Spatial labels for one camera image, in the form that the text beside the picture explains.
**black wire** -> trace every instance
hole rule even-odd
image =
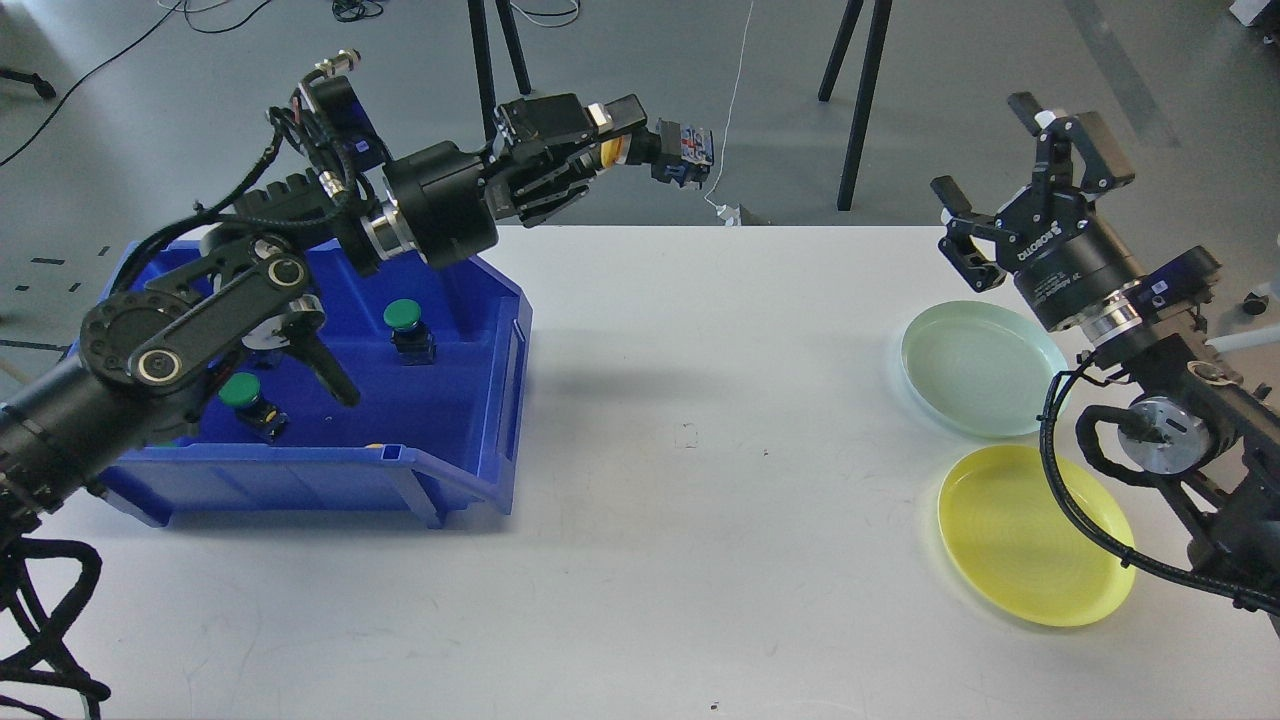
[[[40,133],[45,132],[45,128],[49,127],[49,123],[54,122],[54,117],[58,115],[58,111],[63,109],[63,105],[65,105],[68,100],[70,100],[70,96],[72,96],[73,92],[76,92],[76,88],[78,88],[86,79],[88,79],[88,77],[91,74],[96,73],[97,70],[101,70],[108,64],[110,64],[113,60],[118,59],[120,55],[124,55],[129,50],[133,50],[134,47],[137,47],[140,42],[142,42],[143,40],[146,40],[147,37],[150,37],[151,33],[156,31],[156,28],[159,28],[161,24],[164,24],[164,22],[166,19],[169,19],[169,15],[172,15],[174,13],[174,10],[177,10],[177,9],[178,9],[177,4],[173,8],[169,8],[169,12],[166,12],[164,14],[164,17],[161,17],[159,20],[156,20],[156,24],[151,26],[151,29],[148,29],[145,33],[142,33],[142,37],[134,40],[133,42],[131,42],[128,45],[128,47],[125,47],[124,50],[120,50],[115,55],[111,55],[106,60],[102,60],[96,68],[93,68],[92,70],[90,70],[90,72],[84,73],[83,76],[81,76],[81,78],[78,81],[76,81],[76,85],[70,86],[70,88],[67,92],[63,94],[61,100],[58,101],[58,105],[54,105],[52,111],[49,113],[49,117],[45,118],[45,122],[40,123],[40,127],[36,128],[36,132],[31,133],[31,137],[27,138],[27,142],[23,142],[22,146],[19,146],[17,150],[14,150],[13,152],[10,152],[8,158],[5,158],[4,160],[0,160],[0,168],[8,165],[10,160],[13,160],[14,158],[17,158],[18,154],[20,154],[23,150],[27,149],[27,146],[29,146],[32,142],[35,142],[36,138],[40,137]]]
[[[374,202],[378,201],[378,191],[374,190],[374,183],[369,182],[365,173],[356,176],[356,182],[360,183],[360,190],[364,191],[360,199],[365,201],[365,210],[371,210]]]
[[[374,6],[374,10],[370,10],[370,5]],[[339,23],[353,23],[383,14],[383,4],[376,0],[333,0],[330,9],[333,19]]]
[[[244,174],[241,182],[230,192],[228,192],[225,197],[214,204],[212,208],[201,210],[195,215],[183,218],[182,220],[178,220],[175,223],[170,223],[169,225],[160,228],[159,231],[151,233],[151,236],[148,236],[146,240],[140,242],[133,249],[133,252],[131,252],[129,256],[124,259],[124,263],[120,264],[120,273],[115,277],[115,281],[111,283],[111,292],[128,290],[131,286],[133,286],[134,281],[138,279],[138,275],[141,275],[142,270],[147,266],[147,263],[154,260],[155,256],[159,255],[161,250],[168,247],[169,243],[172,243],[179,236],[182,236],[186,232],[193,231],[201,225],[207,225],[216,222],[214,220],[214,218],[218,217],[218,213],[221,213],[227,206],[229,206],[242,195],[248,192],[248,188],[253,187],[253,184],[262,178],[262,176],[266,173],[266,169],[271,167],[271,163],[274,163],[275,158],[279,155],[282,141],[283,141],[283,135],[280,129],[276,128],[275,133],[271,136],[271,142],[269,142],[266,149],[262,150],[262,154],[259,156],[257,161],[253,163],[253,167],[250,169],[250,172]]]
[[[243,20],[241,20],[241,22],[238,22],[238,23],[236,23],[233,26],[219,28],[219,29],[204,29],[204,28],[198,28],[195,24],[192,24],[192,22],[191,22],[191,13],[187,12],[187,8],[191,5],[191,0],[182,0],[182,17],[186,18],[187,27],[189,27],[191,29],[193,29],[193,31],[196,31],[196,32],[198,32],[201,35],[220,35],[220,33],[224,33],[224,32],[230,32],[230,31],[233,31],[233,29],[243,26],[244,23],[247,23],[250,20],[250,18],[252,18],[253,15],[256,15],[259,10],[261,10],[262,8],[266,8],[270,3],[271,3],[271,0],[262,0],[262,3],[257,8],[253,8],[252,13],[244,15]]]
[[[334,165],[340,168],[342,183],[347,188],[347,191],[342,193],[342,197],[337,202],[334,202],[334,206],[330,208],[329,211],[325,213],[323,217],[311,218],[308,220],[276,220],[273,218],[253,218],[246,215],[215,215],[214,217],[215,222],[241,223],[259,228],[287,231],[287,229],[302,229],[302,228],[312,228],[316,225],[325,225],[332,223],[335,218],[347,213],[347,209],[351,206],[351,204],[356,200],[356,196],[358,195],[356,190],[357,173],[355,165],[351,161],[351,155],[347,152],[347,149],[342,145],[342,141],[338,138],[338,133],[333,129],[333,126],[329,124],[329,120],[323,114],[314,114],[307,111],[302,113],[302,118],[305,119],[303,120],[305,128],[302,135],[310,137],[311,133],[315,133],[316,136],[319,136],[320,140],[320,142],[315,142],[316,137],[310,137],[311,142],[315,143],[315,147],[317,150],[317,159],[320,160],[320,168],[317,169],[323,168],[332,172],[334,169]],[[329,161],[328,158],[324,156],[321,151],[330,152],[337,158],[338,161],[335,164]]]
[[[27,571],[28,560],[70,559],[81,564],[81,574],[46,614]],[[86,714],[91,720],[101,717],[101,701],[111,696],[111,689],[92,679],[63,643],[63,637],[88,605],[88,600],[101,577],[102,559],[91,546],[76,541],[46,541],[19,538],[9,543],[0,556],[4,582],[3,605],[10,610],[28,638],[26,648],[0,661],[0,680],[67,688],[81,694]],[[24,609],[19,594],[27,602]],[[52,671],[36,670],[47,662]],[[56,717],[49,711],[0,696],[0,706],[17,707],[41,717]]]
[[[284,136],[284,141],[289,143],[296,152],[305,154],[302,149],[303,138],[302,128],[298,127],[289,111],[284,108],[269,108],[266,110],[266,118],[271,122],[271,127],[279,131]]]
[[[1053,492],[1053,500],[1057,501],[1057,505],[1066,515],[1066,519],[1070,520],[1071,524],[1075,525],[1075,528],[1094,544],[1119,557],[1120,564],[1124,566],[1133,565],[1144,573],[1149,573],[1171,583],[1229,597],[1236,606],[1240,607],[1263,610],[1271,615],[1280,615],[1280,598],[1240,584],[1228,583],[1208,575],[1183,570],[1181,568],[1175,568],[1143,555],[1098,527],[1098,524],[1084,512],[1079,503],[1075,502],[1075,498],[1071,497],[1071,492],[1068,489],[1066,482],[1062,480],[1062,473],[1057,466],[1057,456],[1053,451],[1053,428],[1057,424],[1057,416],[1062,409],[1062,404],[1066,401],[1066,396],[1071,392],[1071,387],[1078,379],[1085,377],[1084,373],[1092,364],[1093,355],[1089,355],[1075,370],[1056,374],[1053,377],[1053,382],[1050,383],[1048,393],[1044,397],[1044,410],[1041,415],[1041,461],[1044,466],[1044,475],[1048,479],[1050,489]]]
[[[306,138],[303,145],[307,149],[307,160],[311,161],[314,168],[324,168],[328,170],[342,169],[342,163],[337,158],[337,152],[333,150],[335,142],[326,131],[325,126],[320,122],[319,115],[310,110],[305,110],[300,114],[302,120],[302,137]]]
[[[12,698],[9,696],[0,694],[0,706],[3,706],[3,707],[17,707],[18,710],[29,712],[29,714],[32,714],[32,715],[35,715],[37,717],[41,717],[42,720],[63,720],[61,717],[59,717],[58,715],[54,715],[52,712],[45,710],[44,707],[38,707],[38,706],[35,706],[35,705],[27,705],[26,702],[22,702],[20,700],[14,700],[14,698]]]

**white table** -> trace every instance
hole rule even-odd
[[[987,443],[891,372],[910,318],[974,297],[937,238],[503,228],[485,258],[534,305],[511,518],[155,530],[81,493],[38,533],[106,562],[68,642],[114,717],[1280,716],[1262,616],[1139,577],[1112,616],[1050,630],[943,560],[938,483]],[[980,299],[1029,314],[1010,284]],[[1078,461],[1089,397],[1062,423]],[[1107,487],[1139,547],[1181,560],[1155,492]]]

